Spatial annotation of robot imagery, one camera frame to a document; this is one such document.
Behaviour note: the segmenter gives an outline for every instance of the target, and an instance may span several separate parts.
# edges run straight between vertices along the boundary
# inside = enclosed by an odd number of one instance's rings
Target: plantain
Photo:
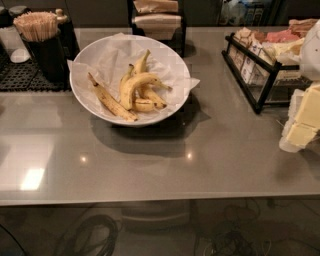
[[[133,102],[132,95],[134,91],[140,86],[143,86],[146,84],[152,84],[158,87],[165,88],[167,90],[172,90],[170,86],[163,84],[160,78],[156,74],[149,73],[149,72],[142,72],[128,79],[124,84],[124,86],[121,88],[122,89],[120,90],[121,105],[127,110],[132,109],[132,102]]]
[[[156,108],[162,109],[167,106],[167,102],[162,99],[148,84],[137,88],[137,91],[141,98],[152,100]]]
[[[147,59],[150,55],[149,49],[142,55],[134,64],[133,75],[147,71]],[[162,99],[149,85],[143,85],[137,88],[137,91],[141,98],[152,100],[155,103],[155,107],[158,109],[165,108],[167,103]]]
[[[133,101],[132,109],[137,112],[151,112],[155,110],[155,103],[152,100],[137,98]]]
[[[112,95],[102,86],[100,85],[93,76],[88,73],[88,79],[91,81],[93,85],[94,92],[100,102],[107,107],[107,109],[114,114],[115,116],[120,116],[126,121],[134,122],[138,120],[138,116],[130,111],[126,110],[120,103],[118,103]]]

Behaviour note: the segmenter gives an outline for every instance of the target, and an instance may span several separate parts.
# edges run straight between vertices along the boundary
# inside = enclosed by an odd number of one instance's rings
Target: floor
[[[128,222],[137,212],[147,224]],[[319,214],[318,200],[272,198],[3,207],[0,255],[23,256],[10,232],[30,256],[313,256]]]

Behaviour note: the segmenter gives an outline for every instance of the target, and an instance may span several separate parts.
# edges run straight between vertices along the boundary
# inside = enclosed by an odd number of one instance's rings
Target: wire rack
[[[222,55],[256,114],[260,114],[263,108],[267,106],[288,107],[295,89],[306,90],[311,85],[312,81],[304,77],[278,80],[277,77],[280,72],[295,72],[299,70],[299,66],[284,66],[277,61],[270,65],[235,40],[234,35],[235,33],[231,33],[230,36],[225,37],[226,41],[228,41],[228,46],[226,50],[222,51]],[[232,47],[244,56],[244,58],[241,58],[242,61],[238,62],[232,59]],[[265,77],[258,76],[254,83],[245,82],[242,73],[245,57],[249,57],[254,65],[258,65],[268,75]]]
[[[12,63],[5,52],[0,52],[0,92],[71,91],[69,81],[48,81],[38,64],[32,60]]]

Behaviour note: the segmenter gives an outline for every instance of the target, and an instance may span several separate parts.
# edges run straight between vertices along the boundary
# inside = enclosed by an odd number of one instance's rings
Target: box
[[[248,2],[243,0],[242,3],[246,7],[245,25],[258,26],[260,24],[264,4],[262,2]]]

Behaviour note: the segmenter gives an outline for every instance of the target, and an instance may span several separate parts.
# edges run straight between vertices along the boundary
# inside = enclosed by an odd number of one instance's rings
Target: lid
[[[16,18],[20,16],[21,14],[30,12],[31,10],[24,5],[18,5],[18,6],[13,6],[9,9],[9,14],[11,15],[12,18]]]
[[[10,16],[8,10],[3,6],[0,6],[0,28],[10,27],[13,24],[13,19]]]

